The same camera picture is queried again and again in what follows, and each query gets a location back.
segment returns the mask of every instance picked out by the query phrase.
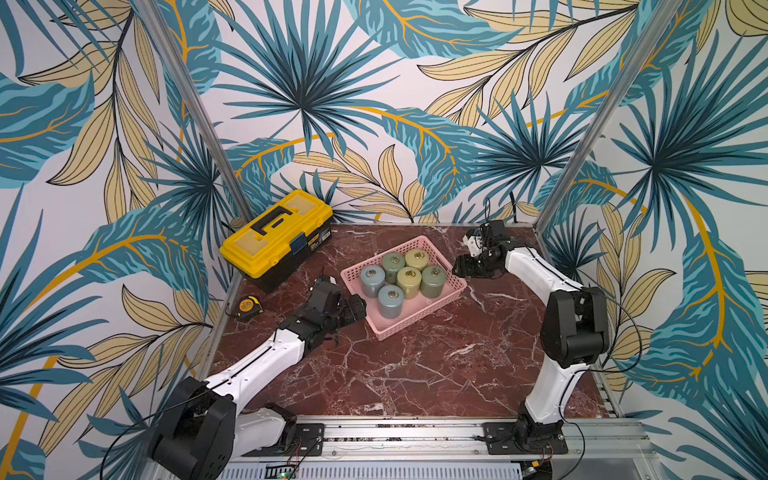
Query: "pink plastic basket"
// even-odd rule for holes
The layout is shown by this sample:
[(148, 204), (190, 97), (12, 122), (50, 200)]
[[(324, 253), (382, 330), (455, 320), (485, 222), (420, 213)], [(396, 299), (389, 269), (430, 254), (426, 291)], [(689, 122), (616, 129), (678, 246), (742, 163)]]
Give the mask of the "pink plastic basket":
[[(439, 297), (429, 299), (419, 293), (416, 298), (405, 301), (402, 306), (402, 313), (399, 317), (396, 319), (386, 319), (379, 314), (378, 300), (369, 298), (362, 293), (360, 272), (362, 272), (362, 269), (368, 265), (379, 265), (382, 257), (389, 252), (400, 252), (405, 255), (408, 250), (414, 248), (420, 248), (429, 255), (430, 265), (439, 265), (443, 267), (448, 274), (448, 279), (445, 281), (445, 286), (442, 288), (442, 293)], [(451, 273), (451, 264), (442, 253), (440, 253), (440, 250), (437, 250), (432, 242), (423, 235), (402, 243), (386, 252), (381, 252), (379, 255), (371, 257), (368, 260), (352, 265), (349, 268), (345, 268), (341, 271), (341, 277), (351, 293), (358, 293), (368, 303), (366, 321), (373, 329), (373, 332), (376, 334), (376, 338), (379, 339), (379, 341), (394, 335), (408, 325), (415, 323), (416, 320), (422, 319), (430, 313), (440, 310), (448, 303), (456, 300), (462, 294), (462, 290), (467, 287), (466, 281)]]

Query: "mounting plate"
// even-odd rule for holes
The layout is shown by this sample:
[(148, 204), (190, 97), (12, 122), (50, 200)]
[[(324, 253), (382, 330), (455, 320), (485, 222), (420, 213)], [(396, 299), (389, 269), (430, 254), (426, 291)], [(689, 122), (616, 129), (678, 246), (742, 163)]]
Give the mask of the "mounting plate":
[[(489, 422), (482, 424), (483, 436), (488, 440), (506, 439), (500, 442), (486, 442), (485, 446), (488, 448), (489, 455), (527, 455), (534, 452), (526, 452), (521, 449), (512, 436), (512, 431), (515, 428), (514, 422)], [(545, 456), (549, 455), (564, 455), (568, 453), (568, 445), (565, 443), (565, 437), (560, 439), (554, 437), (548, 440), (545, 445), (552, 445), (550, 451), (545, 446), (541, 452)]]
[[(299, 458), (304, 455), (308, 457), (319, 457), (323, 453), (323, 434), (325, 433), (326, 426), (322, 423), (297, 423), (296, 424), (296, 437), (301, 438), (301, 446), (297, 455)], [(263, 447), (259, 450), (251, 450), (243, 455), (243, 457), (287, 457), (293, 455), (296, 452), (296, 447), (299, 445), (298, 439), (296, 439), (296, 445), (289, 449), (288, 453), (285, 452), (284, 445), (272, 445), (271, 447)]]

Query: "toolbox handle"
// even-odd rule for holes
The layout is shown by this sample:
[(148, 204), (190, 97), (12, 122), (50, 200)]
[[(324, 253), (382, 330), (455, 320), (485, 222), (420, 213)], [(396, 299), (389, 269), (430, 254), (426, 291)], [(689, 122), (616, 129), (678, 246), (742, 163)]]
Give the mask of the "toolbox handle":
[(253, 225), (250, 226), (251, 230), (256, 231), (256, 233), (260, 233), (261, 235), (266, 236), (266, 232), (264, 231), (264, 227), (270, 224), (272, 220), (275, 220), (280, 215), (293, 215), (293, 212), (288, 210), (287, 208), (278, 205), (277, 207), (274, 207), (272, 210), (266, 213), (263, 218), (260, 218), (256, 221)]

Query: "red marble table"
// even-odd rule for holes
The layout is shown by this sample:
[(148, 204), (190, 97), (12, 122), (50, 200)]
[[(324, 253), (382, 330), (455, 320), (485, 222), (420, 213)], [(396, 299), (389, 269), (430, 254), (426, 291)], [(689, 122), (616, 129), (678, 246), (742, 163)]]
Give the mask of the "red marble table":
[[(211, 372), (220, 372), (261, 344), (305, 301), (320, 274), (339, 273), (377, 253), (426, 235), (453, 261), (465, 252), (466, 227), (335, 225), (328, 243), (270, 295), (243, 281), (265, 312), (231, 319)], [(535, 244), (528, 228), (509, 229)], [(249, 404), (267, 402), (304, 415), (515, 416), (533, 388), (544, 352), (538, 341), (544, 306), (520, 280), (472, 279), (462, 297), (380, 342), (363, 320), (347, 326), (339, 345), (325, 342), (277, 376)], [(607, 416), (591, 376), (582, 376), (566, 416)]]

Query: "tropical leaf wallpaper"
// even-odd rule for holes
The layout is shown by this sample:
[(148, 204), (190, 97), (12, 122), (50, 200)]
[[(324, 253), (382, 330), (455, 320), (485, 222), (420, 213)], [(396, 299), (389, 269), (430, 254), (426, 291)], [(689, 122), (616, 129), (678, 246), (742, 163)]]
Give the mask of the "tropical leaf wallpaper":
[[(160, 7), (205, 92), (214, 8)], [(98, 478), (199, 373), (236, 215), (131, 2), (2, 2), (0, 22), (0, 478)], [(152, 425), (105, 478), (138, 476)]]
[(640, 360), (607, 383), (669, 478), (762, 479), (768, 2), (695, 8), (683, 3), (544, 239), (563, 271), (621, 305), (609, 304), (618, 337), (605, 366)]
[(256, 212), (312, 180), (339, 221), (472, 221), (485, 198), (508, 219), (511, 196), (531, 221), (657, 3), (212, 2), (219, 54), (187, 64)]

